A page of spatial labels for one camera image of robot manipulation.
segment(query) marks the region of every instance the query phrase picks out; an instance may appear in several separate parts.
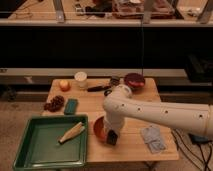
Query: apple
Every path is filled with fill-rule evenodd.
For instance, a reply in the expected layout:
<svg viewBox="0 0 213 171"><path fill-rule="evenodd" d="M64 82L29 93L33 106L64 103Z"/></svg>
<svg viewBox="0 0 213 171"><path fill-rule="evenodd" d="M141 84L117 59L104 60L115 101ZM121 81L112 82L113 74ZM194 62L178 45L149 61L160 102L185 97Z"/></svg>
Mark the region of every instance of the apple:
<svg viewBox="0 0 213 171"><path fill-rule="evenodd" d="M67 80L61 80L59 82L59 87L61 91L68 91L70 89L70 83Z"/></svg>

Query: small cup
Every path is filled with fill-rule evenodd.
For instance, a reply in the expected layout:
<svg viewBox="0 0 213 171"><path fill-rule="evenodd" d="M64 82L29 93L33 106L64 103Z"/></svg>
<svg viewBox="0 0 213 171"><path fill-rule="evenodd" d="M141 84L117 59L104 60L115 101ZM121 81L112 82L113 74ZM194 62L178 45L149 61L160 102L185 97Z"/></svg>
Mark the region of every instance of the small cup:
<svg viewBox="0 0 213 171"><path fill-rule="evenodd" d="M74 76L75 81L80 89L87 88L87 73L77 72Z"/></svg>

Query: cable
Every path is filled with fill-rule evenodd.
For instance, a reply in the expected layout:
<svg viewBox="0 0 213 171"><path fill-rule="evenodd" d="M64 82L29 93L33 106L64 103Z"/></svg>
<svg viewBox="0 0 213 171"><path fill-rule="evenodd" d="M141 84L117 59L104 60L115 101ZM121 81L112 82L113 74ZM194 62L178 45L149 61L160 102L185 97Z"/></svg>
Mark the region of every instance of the cable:
<svg viewBox="0 0 213 171"><path fill-rule="evenodd" d="M141 74L143 76L144 69L144 28L143 28L143 15L141 15Z"/></svg>
<svg viewBox="0 0 213 171"><path fill-rule="evenodd" d="M177 135L179 136L179 138L181 139L181 141L183 140L182 139L182 137L180 136L180 134L176 131L176 130L174 130L176 133L177 133ZM177 141L177 138L176 138L176 136L175 136L175 134L172 132L172 135L173 135L173 137L176 139L176 142L177 142L177 146L178 146L178 149L180 149L180 151L182 152L182 154L189 160L189 162L191 163L191 164L193 164L196 168L198 168L199 170L201 170L202 171L202 169L185 153L185 151L182 149L182 147L178 144L178 141ZM184 141L182 141L182 143L184 144L184 146L189 150L189 152L192 154L192 155L194 155L202 164L204 164L203 163L203 161L198 157L198 156L196 156L189 148L188 148L188 146L186 146L186 144L184 143Z"/></svg>
<svg viewBox="0 0 213 171"><path fill-rule="evenodd" d="M201 144L197 144L197 146L199 147L200 149L200 152L201 152L201 155L202 155L202 158L203 158L203 162L204 162L204 171L207 171L206 169L208 169L209 171L211 171L211 169L208 167L208 163L204 157L204 154L203 154L203 150L202 150L202 147L201 147Z"/></svg>
<svg viewBox="0 0 213 171"><path fill-rule="evenodd" d="M209 152L208 159L205 163L204 171L207 171L207 169L209 169L208 165L209 165L209 161L211 160L211 157L212 157L212 146L209 145L209 149L210 149L210 152Z"/></svg>
<svg viewBox="0 0 213 171"><path fill-rule="evenodd" d="M203 162L195 153L193 153L193 152L189 149L189 147L185 144L185 142L184 142L183 138L181 137L180 133L179 133L177 130L174 130L174 131L175 131L175 133L178 135L178 137L180 138L181 142L182 142L183 145L186 147L186 149L187 149L194 157L196 157L202 164L204 164L204 162Z"/></svg>

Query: tray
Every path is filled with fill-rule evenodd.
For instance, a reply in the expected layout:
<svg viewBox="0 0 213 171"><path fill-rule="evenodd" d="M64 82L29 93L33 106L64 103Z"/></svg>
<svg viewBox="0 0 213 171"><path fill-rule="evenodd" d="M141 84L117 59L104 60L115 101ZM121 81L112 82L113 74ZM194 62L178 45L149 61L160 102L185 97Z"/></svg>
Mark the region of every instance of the tray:
<svg viewBox="0 0 213 171"><path fill-rule="evenodd" d="M133 4L129 0L112 0L113 14L118 18L141 18L144 13L145 0ZM167 0L155 0L152 8L152 18L167 18L174 15L174 8Z"/></svg>
<svg viewBox="0 0 213 171"><path fill-rule="evenodd" d="M85 130L66 143L58 139L78 122ZM86 115L34 117L28 121L16 159L14 171L63 169L83 166L86 162L88 118Z"/></svg>

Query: wooden table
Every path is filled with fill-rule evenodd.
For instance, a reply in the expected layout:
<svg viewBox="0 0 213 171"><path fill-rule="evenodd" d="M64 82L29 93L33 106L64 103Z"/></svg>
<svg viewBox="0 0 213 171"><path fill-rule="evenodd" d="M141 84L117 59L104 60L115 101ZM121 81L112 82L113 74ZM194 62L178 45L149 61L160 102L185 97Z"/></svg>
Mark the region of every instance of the wooden table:
<svg viewBox="0 0 213 171"><path fill-rule="evenodd" d="M59 81L59 79L53 81L47 102L56 95L62 95L66 101L68 98L78 99L76 114L87 114L89 120L88 163L178 160L179 155L170 128L160 126L167 148L161 153L152 154L140 135L140 129L149 126L151 123L141 120L126 118L125 126L121 131L121 136L116 146L100 143L94 135L93 124L97 118L105 114L102 108L103 91L87 92L80 90L75 81L70 79L68 81L71 83L71 89L67 92L62 92L58 86ZM88 79L88 87L103 85L108 82L109 79ZM155 81L147 78L145 87L142 91L133 94L133 99L160 102ZM42 115L63 115L63 111L64 108L54 113L44 111Z"/></svg>

